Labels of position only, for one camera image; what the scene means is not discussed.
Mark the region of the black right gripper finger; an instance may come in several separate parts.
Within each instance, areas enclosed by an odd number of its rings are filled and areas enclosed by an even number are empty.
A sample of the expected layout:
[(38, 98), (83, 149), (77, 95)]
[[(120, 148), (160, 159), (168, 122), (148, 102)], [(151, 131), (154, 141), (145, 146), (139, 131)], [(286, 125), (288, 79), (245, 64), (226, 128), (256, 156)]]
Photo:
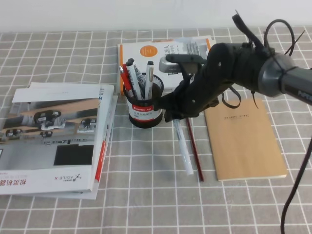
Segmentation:
[(182, 115), (179, 112), (165, 110), (164, 118), (165, 118), (165, 122), (171, 122), (175, 119), (178, 119), (178, 120), (182, 119)]

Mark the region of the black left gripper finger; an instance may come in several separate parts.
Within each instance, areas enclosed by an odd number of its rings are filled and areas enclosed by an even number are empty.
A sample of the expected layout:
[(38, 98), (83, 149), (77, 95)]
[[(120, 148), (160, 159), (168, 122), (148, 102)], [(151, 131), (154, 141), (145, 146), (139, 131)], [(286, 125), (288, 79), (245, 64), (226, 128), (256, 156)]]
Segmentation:
[(157, 97), (153, 100), (153, 108), (155, 111), (163, 110), (173, 110), (175, 108), (175, 96), (174, 94), (166, 94), (162, 97)]

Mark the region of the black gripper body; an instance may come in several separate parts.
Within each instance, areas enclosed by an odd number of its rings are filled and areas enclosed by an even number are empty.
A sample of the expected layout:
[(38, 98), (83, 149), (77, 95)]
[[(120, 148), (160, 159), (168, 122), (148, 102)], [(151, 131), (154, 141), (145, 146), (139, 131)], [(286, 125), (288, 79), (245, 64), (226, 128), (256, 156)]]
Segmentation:
[(196, 117), (203, 110), (216, 106), (219, 96), (219, 75), (208, 73), (186, 74), (170, 93), (175, 96), (175, 108), (182, 118)]

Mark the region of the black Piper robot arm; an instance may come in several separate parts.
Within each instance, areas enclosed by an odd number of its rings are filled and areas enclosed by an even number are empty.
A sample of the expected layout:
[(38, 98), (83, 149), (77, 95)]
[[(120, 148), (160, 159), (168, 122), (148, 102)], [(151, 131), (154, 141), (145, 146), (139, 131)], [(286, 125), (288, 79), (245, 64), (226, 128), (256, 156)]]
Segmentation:
[(167, 62), (180, 67), (183, 81), (175, 90), (153, 100), (155, 110), (165, 110), (165, 120), (197, 117), (219, 104), (218, 96), (233, 84), (268, 97), (288, 94), (312, 103), (312, 71), (297, 67), (292, 58), (244, 43), (217, 43), (206, 59), (171, 54)]

